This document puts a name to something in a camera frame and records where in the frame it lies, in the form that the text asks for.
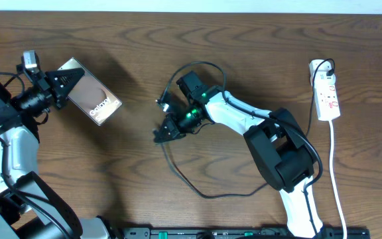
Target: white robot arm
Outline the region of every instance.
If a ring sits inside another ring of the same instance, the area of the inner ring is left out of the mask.
[[[225,92],[226,97],[230,102],[238,105],[242,108],[246,108],[250,112],[269,117],[269,110],[260,110],[246,104],[237,98],[234,98],[229,92]],[[211,97],[209,102],[205,105],[206,111],[210,116],[210,119],[216,123],[224,124],[236,131],[240,135],[244,135],[251,126],[257,126],[264,120],[255,118],[243,111],[237,110],[231,105],[225,103],[222,97],[222,93],[217,93]],[[276,135],[270,138],[271,142],[274,142]],[[280,190],[281,198],[283,199],[284,207],[287,214],[287,227],[294,236],[303,238],[313,238],[315,236],[310,215],[306,205],[306,198],[303,193],[303,186],[310,182],[312,177],[303,179],[299,184],[294,187],[293,192],[288,193],[285,190]],[[316,231],[319,232],[322,227],[322,221],[319,219],[316,212],[316,206],[314,202],[312,186],[307,188],[309,205],[313,217],[313,221],[316,227]]]
[[[313,238],[319,233],[323,224],[316,213],[312,186],[304,190],[312,180],[315,160],[301,140],[301,137],[305,138],[303,134],[299,137],[295,135],[294,132],[301,129],[291,114],[285,109],[271,112],[250,106],[219,86],[209,88],[204,85],[194,72],[186,74],[176,83],[191,104],[184,113],[178,113],[174,111],[174,106],[170,106],[174,102],[164,102],[163,98],[158,101],[164,110],[171,111],[160,130],[155,132],[155,142],[180,139],[192,133],[206,119],[228,126],[245,138],[261,175],[270,186],[280,191],[290,232],[303,238]],[[272,123],[272,120],[266,121],[268,118],[284,120],[296,130],[290,131],[279,126],[279,123]],[[272,142],[285,136],[287,142],[275,149]]]
[[[115,231],[106,221],[79,219],[38,176],[39,123],[34,118],[48,113],[50,106],[64,107],[83,69],[47,75],[40,70],[34,51],[24,53],[17,69],[22,69],[18,74],[24,73],[33,87],[12,98],[0,83],[0,238],[114,238]],[[59,83],[51,75],[68,80]],[[30,209],[37,217],[13,228]]]

